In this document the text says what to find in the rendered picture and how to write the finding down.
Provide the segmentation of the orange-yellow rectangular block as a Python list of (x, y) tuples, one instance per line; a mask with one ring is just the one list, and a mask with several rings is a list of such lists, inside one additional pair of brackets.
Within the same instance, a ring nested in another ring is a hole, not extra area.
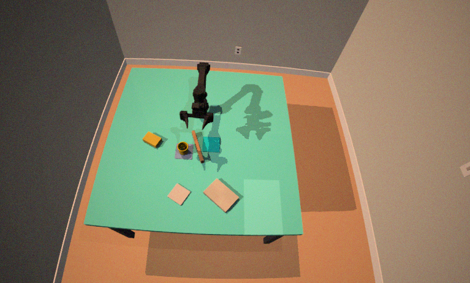
[(161, 143), (162, 138), (158, 137), (157, 135), (147, 132), (147, 134), (143, 137), (143, 141), (155, 148), (158, 147), (158, 145)]

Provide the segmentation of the tan rectangular block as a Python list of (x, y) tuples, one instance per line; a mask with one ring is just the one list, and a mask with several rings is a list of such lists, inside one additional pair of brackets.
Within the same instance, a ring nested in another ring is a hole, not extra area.
[(239, 199), (226, 185), (217, 178), (203, 192), (224, 212)]

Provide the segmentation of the tan flat square pad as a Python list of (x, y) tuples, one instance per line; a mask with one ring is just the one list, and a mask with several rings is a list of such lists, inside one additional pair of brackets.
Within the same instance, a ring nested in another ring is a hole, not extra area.
[(168, 194), (168, 197), (177, 204), (182, 205), (182, 203), (186, 200), (189, 194), (189, 190), (176, 183), (172, 191)]

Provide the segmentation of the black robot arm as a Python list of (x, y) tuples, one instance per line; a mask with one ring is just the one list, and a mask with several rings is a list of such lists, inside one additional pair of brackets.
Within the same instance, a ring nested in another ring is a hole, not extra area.
[(210, 65), (207, 62), (200, 62), (197, 64), (197, 70), (199, 71), (198, 83), (193, 90), (194, 103), (192, 103), (192, 111), (201, 111), (202, 115), (206, 115), (209, 108), (207, 103), (207, 92), (206, 92), (206, 79), (207, 74), (210, 71)]

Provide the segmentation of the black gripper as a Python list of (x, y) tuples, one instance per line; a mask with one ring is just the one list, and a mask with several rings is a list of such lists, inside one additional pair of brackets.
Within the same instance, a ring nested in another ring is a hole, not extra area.
[(188, 128), (188, 117), (193, 118), (203, 118), (203, 128), (208, 124), (213, 122), (213, 113), (206, 112), (206, 115), (202, 115), (201, 111), (193, 111), (192, 114), (188, 114), (187, 111), (180, 111), (180, 120), (185, 121), (186, 127)]

